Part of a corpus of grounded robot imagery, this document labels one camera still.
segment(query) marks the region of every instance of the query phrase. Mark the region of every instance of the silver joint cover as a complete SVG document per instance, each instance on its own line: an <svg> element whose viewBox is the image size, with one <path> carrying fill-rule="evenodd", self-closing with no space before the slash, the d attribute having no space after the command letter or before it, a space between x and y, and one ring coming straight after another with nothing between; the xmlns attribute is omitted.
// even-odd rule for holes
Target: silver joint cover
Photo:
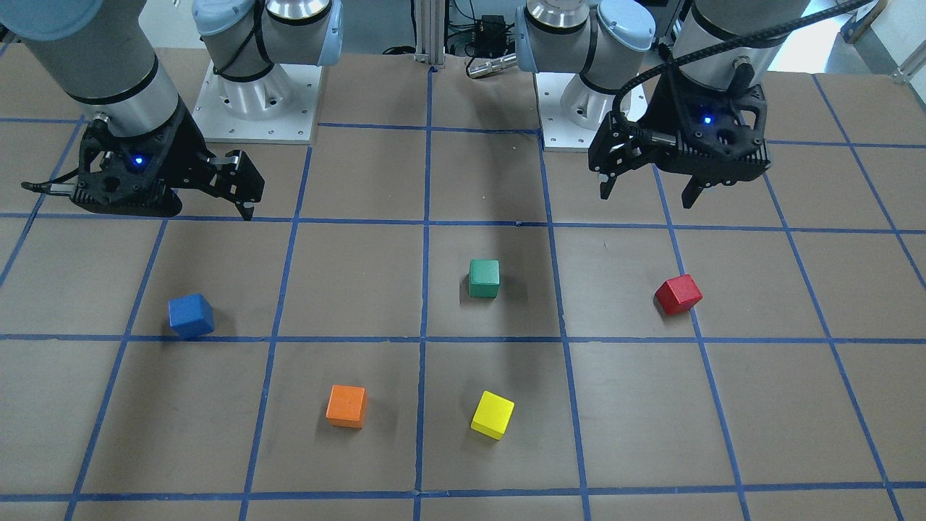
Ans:
<svg viewBox="0 0 926 521"><path fill-rule="evenodd" d="M588 19L585 0L527 0L527 12L533 19L555 29L571 29Z"/></svg>
<svg viewBox="0 0 926 521"><path fill-rule="evenodd" d="M268 0L264 8L282 19L307 19L320 13L330 3L331 0Z"/></svg>

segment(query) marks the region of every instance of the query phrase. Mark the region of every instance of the red wooden block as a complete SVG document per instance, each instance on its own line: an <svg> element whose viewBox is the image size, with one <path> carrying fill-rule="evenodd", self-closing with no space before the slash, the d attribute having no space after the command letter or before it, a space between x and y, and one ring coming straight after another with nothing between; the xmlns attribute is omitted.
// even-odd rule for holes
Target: red wooden block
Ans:
<svg viewBox="0 0 926 521"><path fill-rule="evenodd" d="M656 292L656 299L668 315L688 311L703 297L691 275L670 278Z"/></svg>

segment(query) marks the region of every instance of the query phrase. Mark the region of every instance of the blue wooden block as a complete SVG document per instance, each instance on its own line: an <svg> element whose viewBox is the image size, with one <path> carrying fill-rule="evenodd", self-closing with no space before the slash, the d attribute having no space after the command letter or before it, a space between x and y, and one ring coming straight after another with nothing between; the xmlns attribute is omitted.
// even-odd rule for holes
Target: blue wooden block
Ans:
<svg viewBox="0 0 926 521"><path fill-rule="evenodd" d="M170 329L184 340L212 333L216 329L212 320L212 306L199 293L168 302L168 317Z"/></svg>

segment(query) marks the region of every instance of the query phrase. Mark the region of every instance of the metal connector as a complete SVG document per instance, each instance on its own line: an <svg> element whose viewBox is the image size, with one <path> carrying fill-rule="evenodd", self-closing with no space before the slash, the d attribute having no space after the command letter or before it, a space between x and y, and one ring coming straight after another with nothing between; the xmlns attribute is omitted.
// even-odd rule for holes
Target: metal connector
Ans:
<svg viewBox="0 0 926 521"><path fill-rule="evenodd" d="M489 61L482 63L481 65L475 65L466 69L467 76L470 78L476 79L483 76L488 76L493 72L498 72L500 70L510 69L518 65L518 55L512 53L510 55L504 55L502 57L497 57L495 59L490 59Z"/></svg>

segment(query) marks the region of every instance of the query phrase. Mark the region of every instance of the light blue end cap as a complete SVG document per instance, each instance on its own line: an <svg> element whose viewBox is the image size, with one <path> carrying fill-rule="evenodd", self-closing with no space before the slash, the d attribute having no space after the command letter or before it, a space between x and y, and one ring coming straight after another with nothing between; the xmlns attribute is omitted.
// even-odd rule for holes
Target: light blue end cap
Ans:
<svg viewBox="0 0 926 521"><path fill-rule="evenodd" d="M103 0L0 0L0 23L28 40L71 36L94 19Z"/></svg>
<svg viewBox="0 0 926 521"><path fill-rule="evenodd" d="M341 0L332 2L332 13L328 18L328 29L321 44L319 63L317 65L334 65L341 59L341 47L344 44L344 32L341 23Z"/></svg>
<svg viewBox="0 0 926 521"><path fill-rule="evenodd" d="M225 31L244 18L255 0L194 0L193 20L203 36Z"/></svg>
<svg viewBox="0 0 926 521"><path fill-rule="evenodd" d="M656 21L646 7L633 0L602 0L598 17L605 31L634 51L648 51L656 34Z"/></svg>

